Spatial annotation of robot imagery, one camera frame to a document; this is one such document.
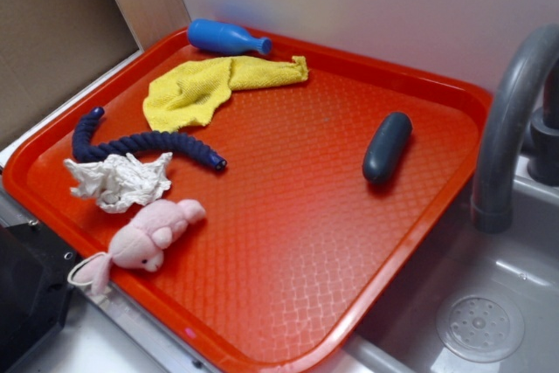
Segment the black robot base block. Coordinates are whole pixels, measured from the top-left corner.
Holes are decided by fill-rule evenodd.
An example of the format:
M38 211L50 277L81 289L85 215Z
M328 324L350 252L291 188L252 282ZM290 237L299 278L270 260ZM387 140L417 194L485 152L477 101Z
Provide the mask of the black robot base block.
M1 371L12 372L66 323L77 253L43 224L1 228Z

